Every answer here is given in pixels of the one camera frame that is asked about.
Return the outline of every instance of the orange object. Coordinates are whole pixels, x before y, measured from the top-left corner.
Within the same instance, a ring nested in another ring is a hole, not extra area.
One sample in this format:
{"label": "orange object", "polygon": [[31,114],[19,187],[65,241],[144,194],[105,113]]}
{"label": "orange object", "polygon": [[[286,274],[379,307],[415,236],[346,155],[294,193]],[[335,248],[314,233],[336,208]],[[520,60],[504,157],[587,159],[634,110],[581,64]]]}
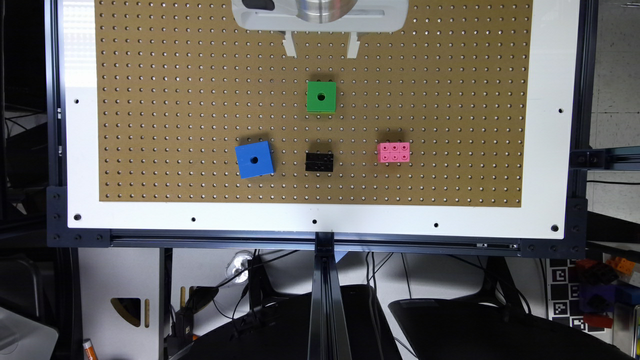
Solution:
{"label": "orange object", "polygon": [[634,263],[633,261],[629,261],[621,257],[609,259],[607,260],[607,264],[614,268],[616,271],[621,272],[625,275],[633,274],[633,269],[636,266],[636,263]]}
{"label": "orange object", "polygon": [[93,344],[90,339],[85,339],[82,343],[82,347],[84,347],[84,352],[87,354],[88,360],[98,360],[96,356],[96,350],[93,348]]}

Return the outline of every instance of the brown pegboard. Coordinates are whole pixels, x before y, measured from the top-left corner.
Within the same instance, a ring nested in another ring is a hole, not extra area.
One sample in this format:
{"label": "brown pegboard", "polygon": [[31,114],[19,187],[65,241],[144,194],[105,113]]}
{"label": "brown pegboard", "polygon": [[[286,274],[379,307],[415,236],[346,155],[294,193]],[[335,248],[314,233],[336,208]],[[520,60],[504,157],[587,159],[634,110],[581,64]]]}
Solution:
{"label": "brown pegboard", "polygon": [[[531,0],[412,1],[402,30],[246,31],[230,2],[96,1],[103,201],[520,206]],[[306,112],[335,81],[335,115]],[[275,174],[234,147],[268,140]],[[378,164],[376,144],[411,142]],[[304,171],[333,152],[333,173]]]}

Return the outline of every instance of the white border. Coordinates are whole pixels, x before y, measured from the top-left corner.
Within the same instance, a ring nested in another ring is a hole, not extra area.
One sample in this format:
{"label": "white border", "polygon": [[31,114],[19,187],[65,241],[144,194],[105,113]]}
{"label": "white border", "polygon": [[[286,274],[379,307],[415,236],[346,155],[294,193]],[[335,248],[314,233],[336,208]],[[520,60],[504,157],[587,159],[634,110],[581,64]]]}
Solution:
{"label": "white border", "polygon": [[94,4],[62,3],[69,227],[563,238],[580,0],[533,6],[521,208],[100,202]]}

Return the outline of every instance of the pink block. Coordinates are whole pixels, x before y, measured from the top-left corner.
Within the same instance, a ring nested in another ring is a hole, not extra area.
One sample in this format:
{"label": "pink block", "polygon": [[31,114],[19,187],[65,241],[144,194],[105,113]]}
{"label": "pink block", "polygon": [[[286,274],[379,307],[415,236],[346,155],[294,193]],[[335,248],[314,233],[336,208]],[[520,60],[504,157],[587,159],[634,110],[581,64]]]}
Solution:
{"label": "pink block", "polygon": [[409,143],[378,144],[378,162],[409,162],[411,147]]}

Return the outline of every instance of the black block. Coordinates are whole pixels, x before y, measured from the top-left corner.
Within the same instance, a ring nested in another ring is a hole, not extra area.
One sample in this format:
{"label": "black block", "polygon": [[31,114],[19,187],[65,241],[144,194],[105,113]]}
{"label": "black block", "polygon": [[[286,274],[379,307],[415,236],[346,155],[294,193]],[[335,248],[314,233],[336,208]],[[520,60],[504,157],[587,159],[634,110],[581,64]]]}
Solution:
{"label": "black block", "polygon": [[305,171],[332,172],[333,154],[313,154],[307,153],[304,163]]}

